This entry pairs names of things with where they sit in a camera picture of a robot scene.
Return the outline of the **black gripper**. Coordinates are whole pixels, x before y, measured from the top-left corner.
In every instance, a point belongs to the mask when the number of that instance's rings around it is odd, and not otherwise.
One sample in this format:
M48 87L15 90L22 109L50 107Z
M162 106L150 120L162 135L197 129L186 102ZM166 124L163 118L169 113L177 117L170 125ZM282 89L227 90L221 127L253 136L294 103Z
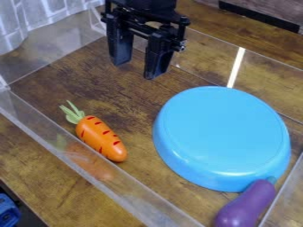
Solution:
M149 40L144 59L149 80L167 72L174 52L185 50L185 32L191 22L175 7L177 0L106 0L100 14L115 66L131 61L134 36Z

